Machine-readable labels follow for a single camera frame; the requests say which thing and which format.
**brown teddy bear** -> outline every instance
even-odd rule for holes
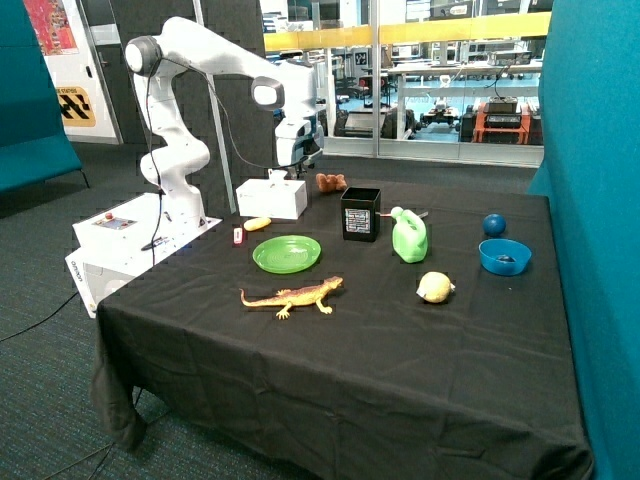
[[[344,175],[325,175],[324,173],[319,173],[316,175],[316,183],[323,193],[342,192],[347,189],[347,182],[344,179]]]

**toy lizard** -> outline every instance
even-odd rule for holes
[[[342,278],[331,277],[327,278],[322,285],[314,285],[312,287],[303,287],[297,290],[280,290],[276,293],[275,297],[265,298],[264,300],[257,300],[255,302],[248,302],[244,298],[244,290],[240,289],[240,299],[242,303],[247,307],[267,307],[278,306],[284,307],[276,315],[279,319],[289,318],[289,309],[292,307],[301,307],[303,305],[318,306],[322,313],[330,314],[333,309],[329,306],[322,305],[322,299],[327,294],[342,285]]]

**blue bowl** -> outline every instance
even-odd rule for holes
[[[478,249],[482,266],[491,273],[505,277],[522,273],[531,259],[529,247],[506,238],[485,240]]]

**yellow sign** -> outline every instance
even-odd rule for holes
[[[65,127],[95,127],[96,117],[91,110],[89,95],[83,88],[60,87],[56,92]]]
[[[505,37],[543,37],[549,31],[551,12],[490,15],[477,18],[402,23],[380,26],[380,43],[441,42]],[[303,32],[268,33],[267,52],[371,45],[370,26]]]

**gray carpet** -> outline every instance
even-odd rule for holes
[[[64,257],[72,224],[153,189],[139,174],[144,147],[78,144],[80,173],[0,195],[0,339],[51,315],[75,288]],[[524,192],[533,170],[326,158],[317,172],[349,178]],[[78,296],[42,325],[0,344],[0,478],[310,479],[287,462],[183,421],[148,392],[138,404],[150,426],[135,453],[113,448],[88,398],[95,324]]]

